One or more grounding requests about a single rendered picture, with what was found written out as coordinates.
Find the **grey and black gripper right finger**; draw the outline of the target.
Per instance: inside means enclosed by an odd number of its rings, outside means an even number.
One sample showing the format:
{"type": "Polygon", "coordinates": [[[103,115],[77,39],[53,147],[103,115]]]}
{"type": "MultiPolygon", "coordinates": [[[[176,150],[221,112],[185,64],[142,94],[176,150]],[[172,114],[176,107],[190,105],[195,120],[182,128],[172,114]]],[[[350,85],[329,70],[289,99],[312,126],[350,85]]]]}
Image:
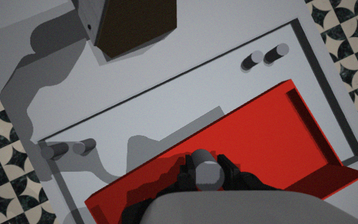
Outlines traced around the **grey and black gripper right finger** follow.
{"type": "Polygon", "coordinates": [[[263,184],[250,172],[240,172],[239,168],[224,154],[217,156],[217,162],[224,171],[224,183],[222,185],[224,190],[283,190],[263,184]]]}

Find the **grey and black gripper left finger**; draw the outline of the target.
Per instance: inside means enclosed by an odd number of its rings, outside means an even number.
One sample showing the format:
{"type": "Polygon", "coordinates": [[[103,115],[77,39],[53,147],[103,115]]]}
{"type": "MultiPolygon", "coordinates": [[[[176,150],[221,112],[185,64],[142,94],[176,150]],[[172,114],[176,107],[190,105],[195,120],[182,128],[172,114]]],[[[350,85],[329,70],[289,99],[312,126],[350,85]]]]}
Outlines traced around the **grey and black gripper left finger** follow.
{"type": "Polygon", "coordinates": [[[156,194],[155,198],[148,198],[126,207],[122,212],[122,224],[140,224],[148,206],[158,197],[175,192],[197,192],[196,169],[192,156],[185,155],[185,165],[180,165],[177,181],[156,194]]]}

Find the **grey cylinder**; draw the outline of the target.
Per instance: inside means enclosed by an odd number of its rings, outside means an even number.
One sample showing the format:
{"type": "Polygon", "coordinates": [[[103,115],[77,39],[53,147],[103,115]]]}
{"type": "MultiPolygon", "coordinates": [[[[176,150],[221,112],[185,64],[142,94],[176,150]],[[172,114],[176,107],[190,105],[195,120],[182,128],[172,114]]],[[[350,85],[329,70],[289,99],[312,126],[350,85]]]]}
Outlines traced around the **grey cylinder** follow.
{"type": "Polygon", "coordinates": [[[51,146],[44,147],[41,150],[41,156],[44,159],[51,159],[53,157],[57,157],[59,155],[67,153],[69,150],[69,146],[65,142],[61,142],[58,144],[54,144],[51,146]]]}
{"type": "Polygon", "coordinates": [[[192,153],[196,169],[196,186],[202,191],[217,191],[224,183],[224,171],[215,158],[205,149],[192,153]]]}
{"type": "Polygon", "coordinates": [[[274,62],[277,59],[285,56],[289,52],[289,46],[287,44],[281,43],[274,47],[272,50],[268,51],[265,54],[265,59],[268,62],[274,62]]]}
{"type": "Polygon", "coordinates": [[[252,68],[264,59],[264,55],[261,51],[256,50],[252,52],[247,58],[243,60],[243,66],[245,68],[252,68]]]}
{"type": "Polygon", "coordinates": [[[75,154],[82,154],[96,147],[96,141],[92,138],[74,143],[72,149],[75,154]]]}

